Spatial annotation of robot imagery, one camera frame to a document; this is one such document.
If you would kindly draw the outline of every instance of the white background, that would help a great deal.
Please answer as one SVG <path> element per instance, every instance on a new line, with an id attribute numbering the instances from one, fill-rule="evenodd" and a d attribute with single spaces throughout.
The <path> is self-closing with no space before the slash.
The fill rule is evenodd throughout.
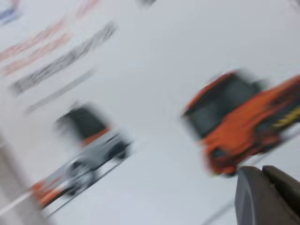
<path id="1" fill-rule="evenodd" d="M 28 9 L 36 10 L 32 15 L 38 20 L 24 7 L 23 20 L 0 30 L 9 40 L 7 45 L 14 38 L 19 41 L 13 32 L 18 26 L 40 30 L 50 23 L 46 19 L 56 9 L 38 7 L 35 0 L 25 2 Z M 233 200 L 236 178 L 209 175 L 201 147 L 180 120 L 182 110 L 212 76 L 234 68 L 249 69 L 270 86 L 297 74 L 300 11 L 287 0 L 157 0 L 147 10 L 133 0 L 103 0 L 104 6 L 106 10 L 100 7 L 96 16 L 99 21 L 113 19 L 117 33 L 99 50 L 61 72 L 68 77 L 97 65 L 97 76 L 26 117 L 23 110 L 31 98 L 10 96 L 6 90 L 10 80 L 3 78 L 2 132 L 29 183 L 36 182 L 64 160 L 57 157 L 60 146 L 51 134 L 55 118 L 74 100 L 91 101 L 116 126 L 128 131 L 137 143 L 137 153 L 51 220 L 58 225 L 199 225 Z M 83 22 L 84 31 L 89 26 L 97 31 L 97 19 L 91 16 L 93 22 Z M 104 24 L 99 22 L 99 29 Z M 84 33 L 79 37 L 86 38 Z M 35 66 L 51 57 L 55 59 L 49 56 Z M 60 77 L 51 78 L 53 86 L 48 83 L 48 88 L 62 85 L 64 81 L 57 81 Z M 35 89 L 35 95 L 43 94 L 43 88 Z M 297 139 L 258 166 L 275 165 L 300 178 Z M 224 217 L 216 223 L 235 221 L 232 210 Z"/>

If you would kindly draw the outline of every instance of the poster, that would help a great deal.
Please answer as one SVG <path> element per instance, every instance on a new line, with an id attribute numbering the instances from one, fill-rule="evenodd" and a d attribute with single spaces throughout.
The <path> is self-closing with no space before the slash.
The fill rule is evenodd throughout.
<path id="1" fill-rule="evenodd" d="M 62 196 L 45 212 L 57 224 L 92 224 L 99 212 L 106 224 L 200 224 L 228 205 L 236 177 L 211 176 L 205 146 L 181 116 L 215 75 L 247 68 L 268 88 L 294 77 L 300 69 L 294 17 L 282 12 L 281 3 L 269 9 L 269 2 L 258 1 L 156 1 L 150 8 L 134 0 L 57 4 L 20 2 L 20 16 L 1 27 L 7 37 L 0 44 L 4 137 L 30 187 L 81 154 L 78 139 L 66 137 L 68 131 L 72 136 L 69 126 L 65 135 L 57 129 L 74 108 L 88 105 L 100 121 L 105 118 L 130 144 L 130 155 L 101 167 L 100 176 L 122 162 L 67 205 Z"/>

